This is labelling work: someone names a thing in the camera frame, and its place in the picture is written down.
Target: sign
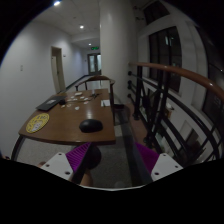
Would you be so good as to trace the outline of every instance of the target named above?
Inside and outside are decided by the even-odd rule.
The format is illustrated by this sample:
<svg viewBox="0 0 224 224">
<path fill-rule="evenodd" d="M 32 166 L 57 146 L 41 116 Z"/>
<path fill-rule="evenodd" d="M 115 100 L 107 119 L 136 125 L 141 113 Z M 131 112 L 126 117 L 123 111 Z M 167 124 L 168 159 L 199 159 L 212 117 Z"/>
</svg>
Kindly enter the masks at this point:
<svg viewBox="0 0 224 224">
<path fill-rule="evenodd" d="M 98 50 L 99 47 L 91 47 L 91 50 Z"/>
<path fill-rule="evenodd" d="M 29 133 L 34 133 L 39 131 L 44 125 L 48 122 L 49 115 L 48 114 L 39 114 L 34 117 L 26 126 L 26 131 Z"/>
</svg>

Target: white wall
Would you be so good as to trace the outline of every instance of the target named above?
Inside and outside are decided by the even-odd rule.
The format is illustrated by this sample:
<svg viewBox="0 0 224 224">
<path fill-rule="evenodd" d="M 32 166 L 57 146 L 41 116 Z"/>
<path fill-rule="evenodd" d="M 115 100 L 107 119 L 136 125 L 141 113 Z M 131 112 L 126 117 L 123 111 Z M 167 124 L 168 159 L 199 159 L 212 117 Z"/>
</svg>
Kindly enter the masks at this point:
<svg viewBox="0 0 224 224">
<path fill-rule="evenodd" d="M 129 0 L 100 2 L 102 74 L 115 80 L 115 103 L 127 103 L 128 63 L 137 60 L 137 32 Z"/>
<path fill-rule="evenodd" d="M 51 46 L 62 48 L 65 85 L 83 76 L 82 51 L 71 37 L 42 23 L 30 23 L 14 40 L 0 68 L 0 149 L 11 156 L 18 131 L 35 107 L 55 94 Z"/>
<path fill-rule="evenodd" d="M 196 72 L 202 76 L 207 77 L 207 61 L 205 50 L 199 37 L 199 34 L 195 28 L 195 23 L 177 8 L 172 5 L 160 1 L 167 10 L 170 12 L 170 15 L 162 17 L 148 26 L 144 27 L 138 33 L 138 61 L 139 62 L 149 62 L 149 40 L 148 36 L 158 32 L 160 30 L 176 26 L 181 42 L 182 48 L 182 68 Z M 143 69 L 143 76 L 148 76 L 148 69 Z M 151 90 L 155 91 L 154 88 L 146 85 Z M 178 100 L 187 105 L 195 114 L 197 114 L 202 121 L 211 128 L 210 121 L 201 111 L 205 98 L 206 90 L 204 87 L 197 85 L 196 83 L 187 80 L 186 78 L 181 78 L 180 91 L 175 93 L 170 91 L 170 94 L 174 95 Z M 195 124 L 195 122 L 183 112 L 176 104 L 168 100 L 168 102 L 173 106 L 174 112 L 171 115 L 171 122 L 174 124 L 176 129 L 186 138 L 190 134 L 191 129 L 184 128 L 184 124 L 187 122 L 199 135 L 199 138 L 203 141 L 205 139 L 204 133 L 200 128 Z M 171 131 L 168 130 L 168 133 L 175 140 L 175 136 L 172 135 Z M 211 150 L 210 144 L 206 146 L 207 152 L 204 153 L 203 158 L 206 157 L 207 153 Z"/>
</svg>

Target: paper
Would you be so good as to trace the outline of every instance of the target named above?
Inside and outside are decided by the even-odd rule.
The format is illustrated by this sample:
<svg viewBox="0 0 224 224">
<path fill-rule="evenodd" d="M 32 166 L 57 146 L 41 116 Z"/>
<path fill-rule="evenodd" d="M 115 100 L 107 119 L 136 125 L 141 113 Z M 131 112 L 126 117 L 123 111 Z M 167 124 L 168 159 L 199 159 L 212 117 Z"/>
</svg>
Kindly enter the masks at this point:
<svg viewBox="0 0 224 224">
<path fill-rule="evenodd" d="M 50 101 L 48 101 L 47 102 L 47 104 L 52 104 L 52 103 L 54 103 L 56 100 L 50 100 Z"/>
<path fill-rule="evenodd" d="M 101 100 L 101 107 L 108 107 L 110 106 L 110 100 Z"/>
</svg>

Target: window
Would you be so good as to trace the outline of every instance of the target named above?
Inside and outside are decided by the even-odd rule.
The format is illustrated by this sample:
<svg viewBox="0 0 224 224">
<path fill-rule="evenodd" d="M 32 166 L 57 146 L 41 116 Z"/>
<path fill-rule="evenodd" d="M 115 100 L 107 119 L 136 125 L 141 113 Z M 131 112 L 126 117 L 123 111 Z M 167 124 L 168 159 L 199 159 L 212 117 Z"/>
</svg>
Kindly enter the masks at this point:
<svg viewBox="0 0 224 224">
<path fill-rule="evenodd" d="M 180 38 L 176 27 L 165 29 L 149 36 L 150 62 L 163 65 L 182 66 Z M 157 70 L 150 69 L 149 77 L 158 80 Z M 170 88 L 179 92 L 180 76 L 171 74 Z"/>
<path fill-rule="evenodd" d="M 144 10 L 146 23 L 149 25 L 153 21 L 162 18 L 163 16 L 169 15 L 170 13 L 167 11 L 165 6 L 160 2 L 154 2 L 149 5 Z"/>
<path fill-rule="evenodd" d="M 224 89 L 224 63 L 214 46 L 214 44 L 209 39 L 208 35 L 200 28 L 196 27 L 198 33 L 202 39 L 202 42 L 205 47 L 207 62 L 208 62 L 208 78 L 214 81 L 222 89 Z M 211 119 L 212 122 L 215 122 L 219 114 L 219 108 L 221 105 L 221 100 L 215 96 L 210 91 L 207 91 L 205 102 L 202 110 L 204 113 Z M 219 119 L 218 130 L 220 134 L 224 135 L 224 109 L 222 109 L 222 118 Z"/>
</svg>

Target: door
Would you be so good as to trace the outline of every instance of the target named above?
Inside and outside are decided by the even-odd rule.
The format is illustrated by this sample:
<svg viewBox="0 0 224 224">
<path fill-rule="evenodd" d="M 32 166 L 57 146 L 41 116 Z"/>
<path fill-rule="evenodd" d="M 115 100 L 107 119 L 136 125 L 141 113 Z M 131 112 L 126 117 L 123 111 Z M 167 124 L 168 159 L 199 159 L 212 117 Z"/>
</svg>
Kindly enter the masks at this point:
<svg viewBox="0 0 224 224">
<path fill-rule="evenodd" d="M 101 54 L 88 54 L 89 75 L 101 75 Z"/>
<path fill-rule="evenodd" d="M 65 79 L 62 65 L 62 49 L 57 47 L 51 48 L 51 58 L 52 58 L 52 74 L 55 85 L 56 93 L 64 91 Z"/>
<path fill-rule="evenodd" d="M 58 81 L 56 56 L 52 56 L 52 58 L 51 58 L 51 67 L 52 67 L 52 75 L 53 75 L 53 80 L 54 80 L 54 86 L 55 86 L 55 89 L 56 89 L 56 93 L 59 93 L 60 92 L 60 85 L 59 85 L 59 81 Z"/>
</svg>

